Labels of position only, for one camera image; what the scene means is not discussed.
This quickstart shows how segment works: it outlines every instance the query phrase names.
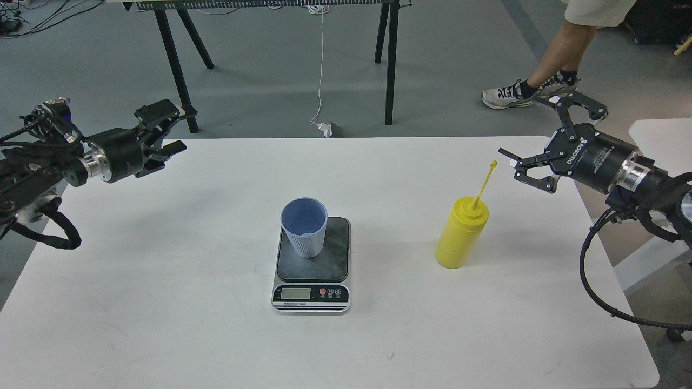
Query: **digital kitchen scale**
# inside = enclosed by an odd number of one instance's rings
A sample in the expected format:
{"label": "digital kitchen scale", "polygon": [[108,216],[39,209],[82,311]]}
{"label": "digital kitchen scale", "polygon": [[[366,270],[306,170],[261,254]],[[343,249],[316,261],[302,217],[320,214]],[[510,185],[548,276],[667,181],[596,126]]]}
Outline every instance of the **digital kitchen scale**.
{"label": "digital kitchen scale", "polygon": [[317,256],[303,258],[281,230],[272,305],[283,314],[341,314],[351,305],[349,271],[351,224],[327,219],[325,245]]}

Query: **ribbed cup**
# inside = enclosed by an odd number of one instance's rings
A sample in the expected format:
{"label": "ribbed cup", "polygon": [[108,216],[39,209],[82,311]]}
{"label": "ribbed cup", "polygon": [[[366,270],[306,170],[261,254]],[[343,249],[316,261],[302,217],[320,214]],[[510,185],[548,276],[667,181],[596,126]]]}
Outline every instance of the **ribbed cup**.
{"label": "ribbed cup", "polygon": [[295,199],[281,212],[281,228],[298,255],[317,256],[325,245],[327,208],[309,197]]}

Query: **table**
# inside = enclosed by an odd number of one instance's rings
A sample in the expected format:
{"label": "table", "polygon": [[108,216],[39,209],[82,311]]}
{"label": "table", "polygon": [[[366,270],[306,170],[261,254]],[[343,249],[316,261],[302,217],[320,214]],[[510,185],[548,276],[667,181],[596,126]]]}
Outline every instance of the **table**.
{"label": "table", "polygon": [[[129,10],[133,4],[136,4],[140,10],[153,10],[156,16],[156,23],[161,33],[161,39],[166,50],[168,63],[173,72],[178,94],[180,95],[181,104],[185,111],[190,111],[192,102],[188,87],[183,76],[183,69],[178,59],[178,53],[173,41],[173,35],[166,17],[166,10],[176,10],[185,29],[188,31],[192,42],[194,43],[197,52],[202,58],[207,69],[213,69],[214,63],[209,56],[209,53],[202,42],[202,39],[197,32],[197,29],[192,23],[192,19],[188,14],[188,8],[246,8],[246,7],[267,7],[267,6],[337,6],[347,4],[371,4],[381,3],[380,21],[377,32],[377,41],[375,46],[375,63],[379,64],[382,61],[382,50],[384,47],[385,31],[389,25],[388,46],[387,46],[387,88],[385,97],[385,125],[392,125],[394,115],[394,75],[396,73],[397,63],[397,35],[399,34],[399,8],[402,7],[399,0],[202,0],[202,1],[122,1],[122,0],[107,0],[108,2],[124,3],[125,8]],[[197,120],[195,117],[188,119],[188,127],[190,132],[199,131]]]}
{"label": "table", "polygon": [[[630,135],[641,153],[653,159],[671,177],[692,170],[692,119],[637,120]],[[670,243],[652,237],[641,248],[615,266],[626,294],[636,290],[680,263],[692,260],[692,251],[683,241]]]}
{"label": "table", "polygon": [[[185,140],[160,172],[70,187],[61,211],[82,246],[31,255],[0,312],[0,387],[653,387],[638,326],[582,289],[590,218],[574,183],[536,190],[498,154],[546,141]],[[433,251],[450,207],[492,159],[488,225],[445,269]],[[279,214],[302,196],[352,224],[341,316],[271,306]],[[586,271],[630,312],[597,238]]]}

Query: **gray floor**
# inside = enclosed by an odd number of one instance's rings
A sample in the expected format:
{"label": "gray floor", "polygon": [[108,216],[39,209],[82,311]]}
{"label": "gray floor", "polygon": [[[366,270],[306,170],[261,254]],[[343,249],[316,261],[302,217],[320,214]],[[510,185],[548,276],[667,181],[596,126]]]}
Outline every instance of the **gray floor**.
{"label": "gray floor", "polygon": [[[36,23],[60,3],[50,1],[22,16]],[[490,110],[480,92],[528,77],[561,25],[564,7],[557,0],[429,0],[403,8],[393,126],[384,125],[386,65],[373,63],[379,7],[333,7],[324,17],[317,121],[333,121],[349,137],[549,136],[559,126],[553,111]],[[319,16],[302,8],[246,8],[224,16],[191,11],[191,16],[217,68],[203,66],[180,20],[170,14],[202,128],[190,134],[178,125],[172,137],[321,135],[310,123],[318,107]],[[608,106],[601,131],[631,141],[627,130],[636,120],[692,116],[692,53],[673,57],[672,52],[670,46],[636,45],[624,28],[599,31],[583,60],[579,90]],[[153,14],[127,13],[118,4],[104,4],[43,33],[0,40],[0,69],[0,135],[21,126],[19,115],[58,96],[72,99],[74,122],[86,135],[134,125],[132,114],[142,105],[162,98],[177,102]],[[577,109],[573,118],[585,115]],[[605,209],[602,195],[588,188],[580,192],[592,216]],[[631,224],[608,227],[601,239],[616,264],[648,235]],[[0,242],[0,307],[32,249],[15,234]],[[632,310],[689,323],[691,273],[682,265],[640,289],[628,297]],[[660,329],[641,330],[661,373],[656,388],[692,386],[692,343],[670,343]]]}

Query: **brand label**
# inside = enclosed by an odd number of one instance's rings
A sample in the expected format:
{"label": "brand label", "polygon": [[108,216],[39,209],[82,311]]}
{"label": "brand label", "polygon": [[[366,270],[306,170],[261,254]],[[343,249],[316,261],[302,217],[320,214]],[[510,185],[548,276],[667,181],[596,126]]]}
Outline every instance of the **brand label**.
{"label": "brand label", "polygon": [[581,152],[581,149],[584,148],[584,145],[588,143],[588,141],[584,138],[579,139],[579,144],[576,146],[576,149],[574,149],[574,152],[572,152],[572,155],[570,155],[570,158],[567,160],[567,164],[571,165],[572,162],[574,162],[574,159],[579,155]]}

